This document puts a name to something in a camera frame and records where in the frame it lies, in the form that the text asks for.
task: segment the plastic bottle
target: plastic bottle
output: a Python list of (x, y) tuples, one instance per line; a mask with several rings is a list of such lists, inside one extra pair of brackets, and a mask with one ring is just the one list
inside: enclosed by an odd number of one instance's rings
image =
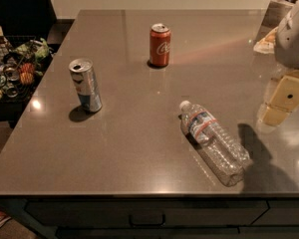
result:
[(249, 163), (247, 150), (222, 128), (204, 107), (189, 101), (180, 104), (181, 129), (201, 145), (200, 155), (226, 186), (243, 179), (243, 165)]

